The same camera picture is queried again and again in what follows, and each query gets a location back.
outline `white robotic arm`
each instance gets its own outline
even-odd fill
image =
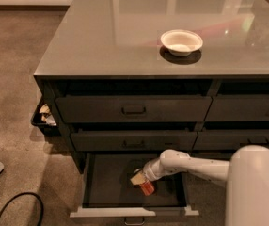
[[[226,226],[269,225],[269,149],[246,146],[230,162],[166,150],[148,162],[142,173],[148,181],[155,181],[180,171],[226,187]]]

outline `black basket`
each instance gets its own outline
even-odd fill
[[[44,105],[44,102],[41,98],[32,118],[31,118],[31,124],[33,126],[38,127],[45,136],[48,136],[48,137],[60,136],[58,126],[48,125],[46,122],[41,120],[40,108],[43,105]]]

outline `red object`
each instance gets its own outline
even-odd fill
[[[145,183],[141,184],[140,186],[145,196],[149,196],[154,192],[154,185],[149,180],[147,180]]]

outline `drawer front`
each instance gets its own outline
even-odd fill
[[[211,98],[199,96],[70,96],[57,98],[65,123],[203,121]]]
[[[78,151],[191,150],[196,132],[184,131],[106,131],[72,133]]]
[[[237,150],[248,144],[269,148],[269,130],[198,132],[194,150]]]
[[[269,96],[217,96],[206,121],[269,121]]]

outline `open drawer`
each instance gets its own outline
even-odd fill
[[[82,223],[143,225],[145,221],[182,221],[196,216],[185,193],[182,174],[162,178],[154,183],[156,192],[146,197],[130,178],[146,162],[156,158],[151,153],[90,153],[84,171],[83,196],[71,218]]]

